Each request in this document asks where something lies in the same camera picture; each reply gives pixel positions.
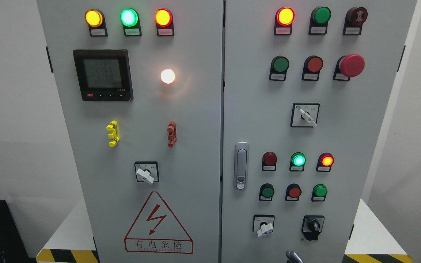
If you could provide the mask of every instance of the grey metal panel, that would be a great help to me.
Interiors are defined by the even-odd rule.
[[[225,101],[223,155],[222,262],[285,262],[293,250],[304,262],[342,261],[356,208],[379,134],[383,113],[401,58],[415,7],[414,0],[227,0],[225,27]],[[317,6],[332,11],[327,35],[308,35]],[[274,36],[281,7],[295,10],[291,36]],[[360,36],[342,35],[346,12],[369,12]],[[337,60],[350,53],[365,58],[363,73],[349,82],[333,81]],[[272,58],[290,61],[287,80],[269,81]],[[302,81],[304,60],[323,58],[319,81]],[[320,103],[316,128],[291,128],[293,103]],[[233,186],[234,146],[249,143],[247,186]],[[262,155],[277,154],[277,171],[261,170]],[[306,155],[304,172],[289,172],[290,157]],[[320,154],[334,155],[332,172],[316,172]],[[274,185],[272,202],[258,201],[259,187]],[[284,200],[297,183],[300,201]],[[326,202],[311,202],[318,183],[327,186]],[[257,238],[254,214],[274,214],[274,232]],[[326,217],[318,241],[305,241],[304,215]]]
[[[222,1],[37,2],[102,262],[217,262]],[[137,10],[141,37],[124,37],[119,15],[126,7]],[[154,13],[161,7],[174,16],[174,37],[156,34]],[[104,13],[108,37],[90,37],[84,21],[89,8]],[[134,100],[82,101],[75,49],[127,49]],[[172,85],[159,79],[166,68],[177,74]],[[121,140],[110,148],[105,127],[113,119]],[[174,148],[167,147],[171,120],[177,122]],[[137,183],[135,161],[157,161],[160,182]],[[152,191],[160,193],[187,230],[194,254],[125,251],[124,237]],[[154,235],[168,233],[164,228],[156,231]]]

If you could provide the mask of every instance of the lightning bolt symbol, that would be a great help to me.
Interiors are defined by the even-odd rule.
[[[155,219],[159,219],[160,218],[160,221],[157,223],[157,225],[155,225],[155,228],[151,229],[151,231],[149,232],[149,235],[152,235],[153,233],[155,233],[154,230],[160,225],[160,223],[162,223],[162,221],[167,216],[167,215],[163,215],[163,216],[152,217],[155,214],[155,212],[157,212],[157,210],[159,208],[160,208],[160,205],[155,205],[154,209],[152,210],[152,213],[149,215],[149,217],[146,220],[146,221],[151,221],[151,220],[155,220]]]

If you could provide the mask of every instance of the yellow terminal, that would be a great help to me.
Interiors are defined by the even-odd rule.
[[[107,125],[107,131],[109,132],[108,138],[110,139],[108,146],[114,147],[120,141],[120,133],[118,132],[118,122],[115,120],[112,120]]]

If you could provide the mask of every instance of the white switch handle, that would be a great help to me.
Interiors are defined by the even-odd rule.
[[[258,237],[262,237],[264,235],[267,235],[268,233],[271,233],[274,231],[274,228],[272,227],[272,223],[269,224],[262,224],[261,229],[258,230]]]
[[[142,178],[142,181],[148,183],[148,184],[153,184],[153,177],[151,176],[151,173],[148,171],[144,171],[141,168],[138,168],[136,171],[136,175],[140,176]]]
[[[314,119],[311,118],[311,116],[308,113],[306,113],[306,111],[300,109],[300,113],[301,113],[301,118],[303,118],[303,120],[305,120],[307,123],[313,125],[313,127],[318,126],[316,122],[314,122]]]

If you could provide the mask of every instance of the white platform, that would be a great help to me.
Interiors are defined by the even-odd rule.
[[[354,224],[346,254],[406,254],[363,200],[360,200]],[[95,250],[92,237],[92,228],[82,198],[43,248]]]

